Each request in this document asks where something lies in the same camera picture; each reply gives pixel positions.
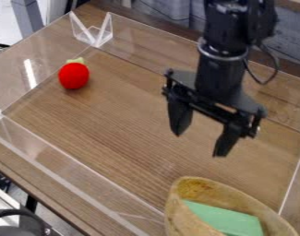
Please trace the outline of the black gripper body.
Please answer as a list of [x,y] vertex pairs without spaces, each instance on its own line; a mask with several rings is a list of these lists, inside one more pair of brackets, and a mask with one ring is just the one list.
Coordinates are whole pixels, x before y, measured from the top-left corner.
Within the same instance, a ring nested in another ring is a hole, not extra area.
[[248,49],[240,52],[218,51],[209,43],[197,45],[197,71],[169,68],[162,93],[187,102],[197,111],[222,125],[241,126],[241,137],[253,137],[258,132],[261,119],[266,116],[262,106],[245,94]]

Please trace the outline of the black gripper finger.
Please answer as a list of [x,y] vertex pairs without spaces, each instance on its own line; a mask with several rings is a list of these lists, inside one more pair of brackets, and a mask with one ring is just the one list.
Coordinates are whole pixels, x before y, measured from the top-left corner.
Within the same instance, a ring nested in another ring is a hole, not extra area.
[[167,97],[169,127],[175,136],[179,136],[191,124],[193,108],[189,103],[174,96]]
[[225,157],[234,144],[237,143],[242,134],[241,126],[236,123],[229,123],[224,125],[224,131],[214,143],[213,156]]

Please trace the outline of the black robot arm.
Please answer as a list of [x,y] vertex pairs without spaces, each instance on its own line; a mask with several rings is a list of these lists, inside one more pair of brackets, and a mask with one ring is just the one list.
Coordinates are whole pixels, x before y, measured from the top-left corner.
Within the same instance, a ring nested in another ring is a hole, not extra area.
[[257,135],[266,110],[244,92],[244,77],[252,74],[249,49],[266,49],[262,41],[274,35],[274,0],[205,0],[206,24],[198,39],[194,72],[167,69],[169,127],[178,136],[199,112],[224,125],[213,155],[225,157],[237,141]]

